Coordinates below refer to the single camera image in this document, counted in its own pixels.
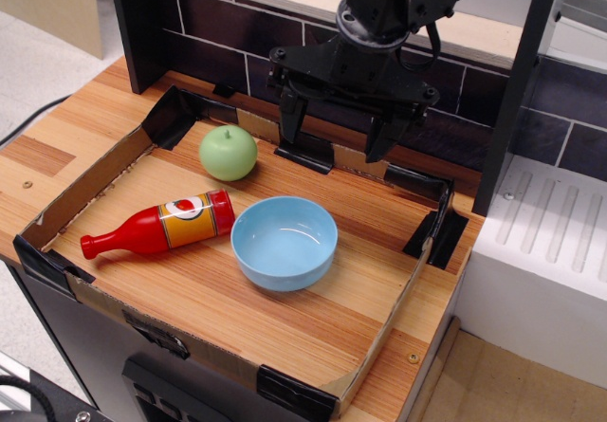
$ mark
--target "tile backsplash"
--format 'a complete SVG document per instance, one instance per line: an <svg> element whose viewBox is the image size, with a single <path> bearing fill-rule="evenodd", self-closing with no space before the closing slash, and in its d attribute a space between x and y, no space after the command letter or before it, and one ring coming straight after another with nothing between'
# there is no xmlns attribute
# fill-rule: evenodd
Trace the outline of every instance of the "tile backsplash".
<svg viewBox="0 0 607 422"><path fill-rule="evenodd" d="M332 23L249 0L158 0L171 69L273 103L266 87L269 51L275 46L315 45L336 34ZM412 57L427 56L410 46ZM481 171L507 70L442 56L421 75L440 92L426 123L401 143L427 155ZM370 117L310 102L308 113L366 133Z"/></svg>
<svg viewBox="0 0 607 422"><path fill-rule="evenodd" d="M544 57L511 149L607 181L607 75Z"/></svg>

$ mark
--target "bowl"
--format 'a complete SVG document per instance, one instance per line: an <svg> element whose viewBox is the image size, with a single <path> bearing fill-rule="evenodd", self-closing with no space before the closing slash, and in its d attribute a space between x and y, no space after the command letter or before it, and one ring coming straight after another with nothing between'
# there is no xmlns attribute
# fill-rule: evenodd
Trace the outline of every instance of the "bowl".
<svg viewBox="0 0 607 422"><path fill-rule="evenodd" d="M276 196L244 210L231 230L243 273L273 291L317 282L331 267L338 228L331 214L308 199Z"/></svg>

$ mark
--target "bottle cap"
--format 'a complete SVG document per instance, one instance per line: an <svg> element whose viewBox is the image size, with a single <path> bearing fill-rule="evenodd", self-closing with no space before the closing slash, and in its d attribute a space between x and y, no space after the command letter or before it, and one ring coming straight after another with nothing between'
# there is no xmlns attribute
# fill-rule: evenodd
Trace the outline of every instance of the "bottle cap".
<svg viewBox="0 0 607 422"><path fill-rule="evenodd" d="M80 246L83 249L83 255L86 259L93 259L97 256L98 253L95 251L93 237L90 235L85 235L80 239Z"/></svg>

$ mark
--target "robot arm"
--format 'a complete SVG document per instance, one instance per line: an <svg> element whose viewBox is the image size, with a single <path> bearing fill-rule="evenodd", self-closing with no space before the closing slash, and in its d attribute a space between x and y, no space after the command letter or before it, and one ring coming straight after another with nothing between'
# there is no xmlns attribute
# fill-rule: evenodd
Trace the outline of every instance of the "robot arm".
<svg viewBox="0 0 607 422"><path fill-rule="evenodd" d="M310 100L330 101L373 115L367 162L379 161L439 99L413 73L438 57L435 21L453 16L457 0L342 0L339 34L319 46L275 47L268 84L280 97L281 134L294 142ZM411 33L427 27L432 59L410 65L400 51Z"/></svg>

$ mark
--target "cardboard tray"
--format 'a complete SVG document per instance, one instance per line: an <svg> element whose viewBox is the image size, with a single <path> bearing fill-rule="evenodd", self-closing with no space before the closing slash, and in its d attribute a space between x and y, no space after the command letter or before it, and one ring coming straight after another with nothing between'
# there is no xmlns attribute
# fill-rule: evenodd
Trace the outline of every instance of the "cardboard tray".
<svg viewBox="0 0 607 422"><path fill-rule="evenodd" d="M198 161L202 137L220 122L260 138L256 167L243 180L219 182ZM308 420L340 417L391 330L412 274L428 259L421 243L420 259L402 249L437 204L419 203L407 191L418 185L440 197L442 185L385 162L370 168L363 154L310 136L294 146L279 143L275 122L172 87L139 128L17 236L22 265L173 354ZM262 290L239 270L227 236L155 255L118 250L83 258L81 236L217 188L230 193L236 215L273 195L323 205L340 233L327 275L301 291Z"/></svg>

